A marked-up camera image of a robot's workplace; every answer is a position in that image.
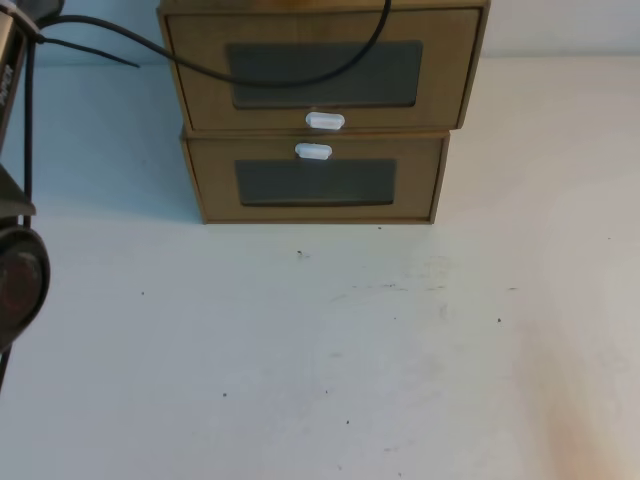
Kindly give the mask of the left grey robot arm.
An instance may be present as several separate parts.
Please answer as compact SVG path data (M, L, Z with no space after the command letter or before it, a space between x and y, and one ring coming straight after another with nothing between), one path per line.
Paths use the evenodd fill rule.
M1 3L1 136L5 137L22 71L25 79L24 181L1 169L1 373L12 346L40 312L51 268L42 238L31 228L33 79L39 25L61 13L62 1Z

